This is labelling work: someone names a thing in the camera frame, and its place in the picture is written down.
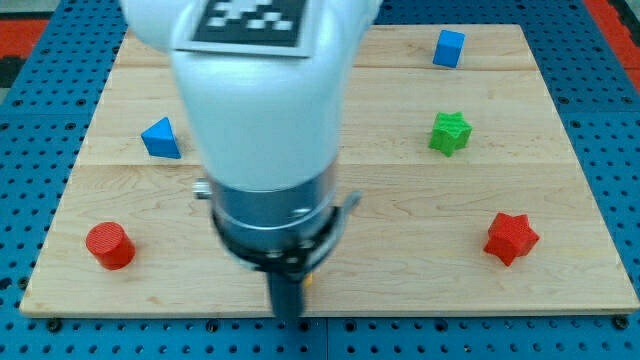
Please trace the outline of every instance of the green block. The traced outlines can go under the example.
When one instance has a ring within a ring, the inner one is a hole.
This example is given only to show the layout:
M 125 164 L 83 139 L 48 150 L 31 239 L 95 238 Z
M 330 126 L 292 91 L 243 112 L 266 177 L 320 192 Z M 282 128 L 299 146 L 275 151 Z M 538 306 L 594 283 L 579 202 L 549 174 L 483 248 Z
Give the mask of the green block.
M 464 121 L 461 112 L 455 114 L 438 113 L 433 124 L 433 134 L 429 147 L 442 151 L 447 156 L 457 149 L 467 146 L 473 127 Z

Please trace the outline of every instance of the wooden board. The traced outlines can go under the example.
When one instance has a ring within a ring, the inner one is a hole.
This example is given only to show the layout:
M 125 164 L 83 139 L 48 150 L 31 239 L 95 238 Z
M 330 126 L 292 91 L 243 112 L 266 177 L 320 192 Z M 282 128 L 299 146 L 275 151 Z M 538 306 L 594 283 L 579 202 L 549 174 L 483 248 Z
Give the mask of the wooden board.
M 308 289 L 308 316 L 625 313 L 640 304 L 518 26 L 467 34 L 460 67 L 431 64 L 439 26 L 374 27 L 350 79 L 339 198 L 364 198 Z M 468 148 L 427 148 L 437 112 L 463 111 Z M 181 160 L 139 134 L 163 116 Z M 49 231 L 22 311 L 34 317 L 270 316 L 263 275 L 225 255 L 167 58 L 127 35 Z M 498 211 L 542 239 L 506 268 L 482 251 Z M 138 253 L 103 270 L 84 246 L 102 221 Z

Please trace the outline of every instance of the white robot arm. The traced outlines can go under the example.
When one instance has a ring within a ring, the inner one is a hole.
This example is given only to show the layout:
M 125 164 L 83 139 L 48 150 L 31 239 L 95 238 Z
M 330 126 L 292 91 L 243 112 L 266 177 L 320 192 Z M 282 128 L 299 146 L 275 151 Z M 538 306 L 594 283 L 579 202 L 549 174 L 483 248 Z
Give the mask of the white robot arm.
M 274 313 L 337 243 L 359 194 L 332 207 L 345 83 L 382 0 L 121 0 L 167 52 L 226 248 L 267 273 Z

